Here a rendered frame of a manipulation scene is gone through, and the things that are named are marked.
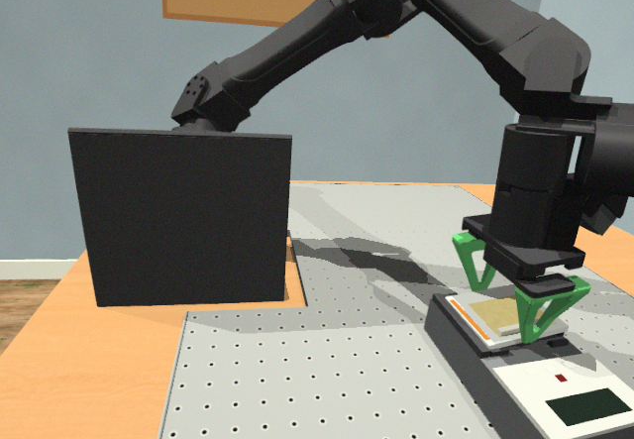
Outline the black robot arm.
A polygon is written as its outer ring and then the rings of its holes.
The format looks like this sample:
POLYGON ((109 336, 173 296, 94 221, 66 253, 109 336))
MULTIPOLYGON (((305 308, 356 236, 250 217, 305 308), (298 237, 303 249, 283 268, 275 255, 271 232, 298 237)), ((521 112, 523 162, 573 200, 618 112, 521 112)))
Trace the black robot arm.
POLYGON ((586 41, 511 0, 315 0, 249 49, 195 74, 171 112, 180 124, 171 131, 235 132, 269 91, 318 57, 361 36, 388 36, 421 12, 479 60, 520 114, 505 126, 497 173, 508 191, 565 187, 543 249, 574 245, 580 226, 603 236, 634 197, 634 104, 581 95, 586 41))

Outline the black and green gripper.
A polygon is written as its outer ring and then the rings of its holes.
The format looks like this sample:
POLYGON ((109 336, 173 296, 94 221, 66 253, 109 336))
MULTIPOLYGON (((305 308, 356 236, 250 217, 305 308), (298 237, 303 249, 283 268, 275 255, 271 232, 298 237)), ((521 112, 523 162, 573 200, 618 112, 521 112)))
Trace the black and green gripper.
POLYGON ((543 249, 554 198, 562 195, 564 188, 534 190, 515 186, 508 191, 509 184, 497 178, 491 214, 464 217, 462 230, 469 232, 452 238, 472 291, 487 289, 496 271, 516 285, 524 344, 535 342, 591 288, 576 275, 544 275, 546 268, 560 265, 567 270, 582 268, 586 255, 573 245, 543 249), (486 265, 478 281, 472 252, 482 250, 486 265), (538 309, 550 299, 553 300, 533 327, 538 309))

